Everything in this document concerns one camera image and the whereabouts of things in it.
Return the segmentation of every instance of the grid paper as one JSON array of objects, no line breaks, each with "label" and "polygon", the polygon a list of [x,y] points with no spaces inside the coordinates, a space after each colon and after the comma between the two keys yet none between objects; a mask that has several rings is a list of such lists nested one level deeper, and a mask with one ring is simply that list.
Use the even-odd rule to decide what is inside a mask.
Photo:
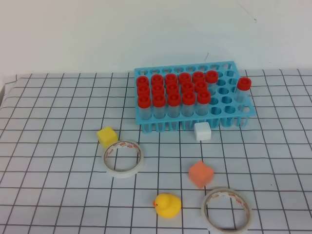
[{"label": "grid paper", "polygon": [[[252,80],[257,116],[243,129],[220,126],[202,142],[192,131],[142,133],[132,73],[17,79],[0,109],[0,233],[205,234],[200,204],[216,187],[248,198],[248,234],[312,233],[312,70],[241,75]],[[106,174],[96,137],[105,126],[142,147],[137,175]],[[124,168],[137,157],[120,150],[111,160]],[[199,160],[215,170],[202,190],[187,174]],[[162,192],[182,200],[172,220],[152,206]],[[242,223],[242,209],[228,200],[208,213],[224,228]]]}]

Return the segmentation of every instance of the white tape roll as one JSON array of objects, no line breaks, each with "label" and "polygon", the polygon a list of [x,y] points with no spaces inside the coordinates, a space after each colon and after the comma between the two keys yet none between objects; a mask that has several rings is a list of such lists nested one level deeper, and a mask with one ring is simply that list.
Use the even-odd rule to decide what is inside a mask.
[{"label": "white tape roll", "polygon": [[[135,167],[129,169],[129,170],[115,170],[114,168],[111,168],[108,163],[107,159],[108,156],[116,149],[119,148],[130,148],[130,149],[135,149],[138,154],[138,162]],[[107,167],[107,173],[109,173],[112,177],[116,178],[129,178],[131,176],[134,176],[136,173],[138,173],[139,169],[141,168],[143,164],[143,152],[138,144],[132,141],[125,141],[125,140],[120,140],[117,141],[113,144],[111,144],[107,150],[105,151],[103,155],[103,161],[105,166]]]},{"label": "white tape roll", "polygon": [[[225,229],[221,229],[219,227],[217,227],[214,223],[212,223],[210,221],[210,219],[208,218],[207,212],[206,212],[206,205],[209,202],[210,199],[214,199],[217,197],[221,197],[221,196],[227,196],[229,198],[232,199],[232,201],[235,201],[237,203],[239,203],[245,213],[246,213],[246,222],[245,224],[237,229],[237,230],[225,230]],[[204,198],[203,203],[201,204],[201,216],[204,218],[204,220],[206,221],[206,223],[208,224],[207,229],[209,231],[218,231],[220,233],[223,234],[240,234],[243,233],[244,231],[246,231],[250,224],[251,224],[251,220],[252,220],[252,210],[250,208],[250,205],[247,203],[246,199],[239,194],[238,192],[236,192],[233,189],[228,189],[228,188],[219,188],[219,189],[214,189],[212,191],[210,191]]]}]

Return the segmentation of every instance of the sponge cube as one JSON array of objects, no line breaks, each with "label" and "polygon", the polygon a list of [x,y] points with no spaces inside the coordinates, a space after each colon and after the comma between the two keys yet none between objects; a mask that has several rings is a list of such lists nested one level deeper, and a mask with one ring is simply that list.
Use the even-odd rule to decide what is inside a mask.
[{"label": "sponge cube", "polygon": [[118,141],[117,134],[111,127],[103,128],[97,132],[99,142],[104,148],[107,148],[110,144]]},{"label": "sponge cube", "polygon": [[189,169],[189,179],[199,189],[205,187],[214,178],[214,171],[212,168],[207,167],[203,161],[199,161]]},{"label": "sponge cube", "polygon": [[211,129],[208,122],[194,124],[194,133],[196,140],[210,140]]}]

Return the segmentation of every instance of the rubber duck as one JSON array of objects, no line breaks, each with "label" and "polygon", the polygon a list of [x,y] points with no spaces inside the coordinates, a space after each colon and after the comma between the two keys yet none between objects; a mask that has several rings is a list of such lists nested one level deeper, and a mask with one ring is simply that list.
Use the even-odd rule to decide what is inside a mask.
[{"label": "rubber duck", "polygon": [[159,194],[153,202],[156,213],[163,218],[173,218],[181,210],[181,200],[172,194]]}]

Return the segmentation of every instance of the red screw cap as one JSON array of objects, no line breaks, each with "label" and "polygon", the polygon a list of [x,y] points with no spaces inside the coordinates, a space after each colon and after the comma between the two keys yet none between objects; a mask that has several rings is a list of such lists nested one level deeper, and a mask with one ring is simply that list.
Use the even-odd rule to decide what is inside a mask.
[{"label": "red screw cap", "polygon": [[196,83],[197,81],[205,81],[205,74],[201,71],[197,71],[193,73],[193,83]]},{"label": "red screw cap", "polygon": [[192,81],[192,77],[190,73],[182,72],[179,75],[179,84],[182,84],[184,82],[191,82],[191,81]]},{"label": "red screw cap", "polygon": [[252,80],[247,77],[242,77],[238,80],[237,88],[242,91],[247,91],[252,85]]},{"label": "red screw cap", "polygon": [[179,93],[168,95],[168,105],[169,106],[178,106],[178,105],[180,105],[180,103],[181,103],[181,96]]},{"label": "red screw cap", "polygon": [[200,90],[197,93],[197,101],[200,104],[207,104],[209,103],[211,100],[211,95],[210,92],[208,90]]},{"label": "red screw cap", "polygon": [[193,105],[196,101],[196,97],[195,97],[195,94],[194,92],[185,92],[183,95],[182,95],[182,102],[184,105]]},{"label": "red screw cap", "polygon": [[153,84],[161,84],[161,85],[163,85],[164,84],[164,78],[160,74],[152,75],[151,83],[152,83],[152,85]]},{"label": "red screw cap", "polygon": [[198,81],[195,83],[195,92],[199,92],[200,90],[207,90],[208,83],[205,81]]},{"label": "red screw cap", "polygon": [[179,86],[176,83],[169,83],[166,86],[166,93],[169,94],[176,94],[179,93]]},{"label": "red screw cap", "polygon": [[143,84],[149,85],[148,78],[146,76],[141,76],[141,77],[136,79],[136,85],[137,86],[140,86]]},{"label": "red screw cap", "polygon": [[150,87],[146,84],[140,85],[137,88],[137,95],[142,96],[142,95],[149,95],[150,94]]},{"label": "red screw cap", "polygon": [[190,92],[193,92],[194,91],[194,85],[192,82],[184,82],[182,84],[182,87],[181,87],[181,92],[182,93],[185,93],[187,91],[190,91]]},{"label": "red screw cap", "polygon": [[163,107],[166,105],[166,98],[163,94],[156,94],[153,96],[153,105],[155,107]]},{"label": "red screw cap", "polygon": [[151,98],[148,95],[142,95],[137,98],[137,105],[139,108],[148,108],[151,106]]},{"label": "red screw cap", "polygon": [[164,94],[164,92],[165,92],[165,88],[163,85],[161,85],[161,84],[152,85],[152,94],[153,95]]},{"label": "red screw cap", "polygon": [[176,74],[173,74],[173,73],[169,73],[166,75],[165,77],[165,84],[169,84],[171,82],[174,82],[174,83],[177,83],[177,76]]},{"label": "red screw cap", "polygon": [[219,74],[216,71],[208,71],[206,73],[206,81],[210,84],[214,84],[218,81]]}]

